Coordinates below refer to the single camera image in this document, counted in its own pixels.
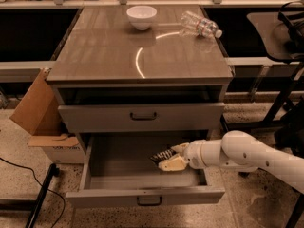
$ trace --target cardboard flap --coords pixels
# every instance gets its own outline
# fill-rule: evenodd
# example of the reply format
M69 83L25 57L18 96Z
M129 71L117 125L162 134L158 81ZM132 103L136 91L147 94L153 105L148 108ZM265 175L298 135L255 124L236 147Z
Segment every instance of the cardboard flap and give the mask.
M69 137L68 134L61 136L32 136L29 139L28 147L73 147L78 144L76 137Z
M10 119L31 135L60 135L58 103L45 81L48 72L41 70Z

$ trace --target gray cabinet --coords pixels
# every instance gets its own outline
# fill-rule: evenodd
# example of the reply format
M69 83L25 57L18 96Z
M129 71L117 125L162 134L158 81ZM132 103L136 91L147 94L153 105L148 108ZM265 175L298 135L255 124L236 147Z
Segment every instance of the gray cabinet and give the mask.
M179 35L199 6L155 6L147 31L128 6L86 7L47 77L69 132L86 152L76 207L215 203L224 194L204 170L164 173L149 157L204 139L220 126L232 79L217 42Z

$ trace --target drawer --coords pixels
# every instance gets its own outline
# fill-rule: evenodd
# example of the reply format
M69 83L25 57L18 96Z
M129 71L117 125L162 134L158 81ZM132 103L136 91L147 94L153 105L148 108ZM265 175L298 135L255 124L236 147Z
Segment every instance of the drawer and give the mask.
M224 188L210 186L203 170L162 172L149 160L187 138L180 132L94 135L79 191L66 198L78 208L217 203Z
M61 105L69 132L174 131L219 128L224 103Z

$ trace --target bottle cap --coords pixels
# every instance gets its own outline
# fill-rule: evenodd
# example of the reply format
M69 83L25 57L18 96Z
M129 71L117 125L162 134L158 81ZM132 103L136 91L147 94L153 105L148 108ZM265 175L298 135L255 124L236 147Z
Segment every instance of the bottle cap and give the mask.
M215 37L219 38L222 35L222 31L220 29L217 30Z

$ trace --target plastic bottle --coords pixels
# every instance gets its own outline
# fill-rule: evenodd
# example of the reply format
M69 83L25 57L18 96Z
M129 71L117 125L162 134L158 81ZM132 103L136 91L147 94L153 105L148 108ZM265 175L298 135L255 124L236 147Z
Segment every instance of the plastic bottle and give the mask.
M222 34L222 31L214 21L201 17L191 11L184 12L180 22L184 27L181 32L183 35L202 35L207 38L219 38Z

